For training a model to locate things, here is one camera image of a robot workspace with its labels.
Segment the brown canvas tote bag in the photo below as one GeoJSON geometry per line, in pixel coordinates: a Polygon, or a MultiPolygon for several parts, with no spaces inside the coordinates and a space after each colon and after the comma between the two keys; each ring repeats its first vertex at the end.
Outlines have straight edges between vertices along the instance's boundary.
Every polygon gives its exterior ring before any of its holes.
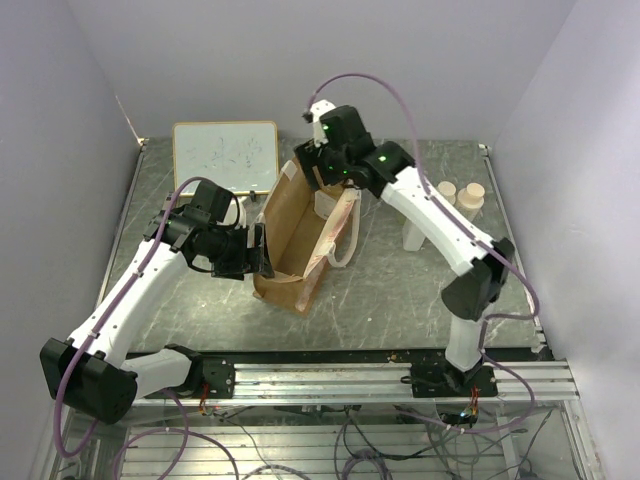
{"type": "Polygon", "coordinates": [[[361,191],[343,187],[341,215],[323,220],[314,212],[314,193],[298,161],[281,169],[257,217],[265,224],[273,278],[253,276],[254,295],[274,306],[305,316],[331,268],[346,267],[353,257],[360,228],[361,191]]]}

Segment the small white round bottle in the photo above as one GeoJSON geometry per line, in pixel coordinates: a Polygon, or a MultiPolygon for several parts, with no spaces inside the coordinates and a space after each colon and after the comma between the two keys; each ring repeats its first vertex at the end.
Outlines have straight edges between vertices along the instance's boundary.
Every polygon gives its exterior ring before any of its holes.
{"type": "Polygon", "coordinates": [[[340,201],[344,190],[339,187],[323,188],[314,193],[314,212],[323,220],[331,215],[341,215],[345,206],[340,201]]]}

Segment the white square bottle black cap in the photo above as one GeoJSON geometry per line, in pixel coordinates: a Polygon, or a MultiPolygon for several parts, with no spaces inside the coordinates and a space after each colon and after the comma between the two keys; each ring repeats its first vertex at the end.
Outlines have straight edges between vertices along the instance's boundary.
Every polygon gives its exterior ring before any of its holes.
{"type": "Polygon", "coordinates": [[[405,251],[419,251],[425,241],[425,235],[409,218],[406,218],[402,229],[402,245],[405,251]]]}

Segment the beige bottle front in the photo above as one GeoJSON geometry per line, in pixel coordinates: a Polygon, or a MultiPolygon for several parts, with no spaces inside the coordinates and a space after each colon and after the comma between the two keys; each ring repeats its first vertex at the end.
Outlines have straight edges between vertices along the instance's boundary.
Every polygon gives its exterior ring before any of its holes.
{"type": "Polygon", "coordinates": [[[453,183],[449,181],[441,181],[437,186],[437,190],[451,205],[456,203],[457,188],[453,183]]]}

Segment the beige bottle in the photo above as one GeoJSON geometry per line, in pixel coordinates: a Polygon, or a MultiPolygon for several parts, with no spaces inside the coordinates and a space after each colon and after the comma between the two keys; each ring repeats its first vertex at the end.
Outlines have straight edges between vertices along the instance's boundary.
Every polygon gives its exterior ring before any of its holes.
{"type": "Polygon", "coordinates": [[[449,181],[441,181],[437,186],[437,190],[451,205],[456,203],[457,188],[453,183],[449,181]]]}
{"type": "Polygon", "coordinates": [[[469,183],[457,195],[455,206],[458,211],[472,222],[484,205],[485,188],[476,182],[469,183]]]}

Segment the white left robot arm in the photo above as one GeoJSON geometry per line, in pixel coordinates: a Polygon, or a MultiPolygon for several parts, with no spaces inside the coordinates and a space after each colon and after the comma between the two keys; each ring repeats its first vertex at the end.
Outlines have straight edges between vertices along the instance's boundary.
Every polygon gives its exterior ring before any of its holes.
{"type": "Polygon", "coordinates": [[[206,382],[200,353],[168,344],[156,353],[129,359],[135,335],[168,289],[196,257],[207,258],[214,278],[267,277],[270,264],[266,227],[227,230],[174,218],[153,223],[116,286],[67,340],[49,339],[40,352],[51,397],[111,425],[133,402],[162,389],[182,397],[196,395],[206,382]]]}

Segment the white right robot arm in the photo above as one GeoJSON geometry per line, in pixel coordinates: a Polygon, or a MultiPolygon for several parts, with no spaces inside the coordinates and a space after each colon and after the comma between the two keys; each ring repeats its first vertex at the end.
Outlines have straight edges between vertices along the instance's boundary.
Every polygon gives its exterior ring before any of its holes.
{"type": "Polygon", "coordinates": [[[353,149],[309,140],[294,153],[310,187],[350,183],[371,192],[404,215],[445,258],[456,278],[441,291],[452,320],[440,384],[452,395],[465,394],[483,366],[485,322],[508,275],[493,255],[512,259],[511,241],[494,240],[437,191],[426,191],[416,160],[395,142],[353,149]]]}

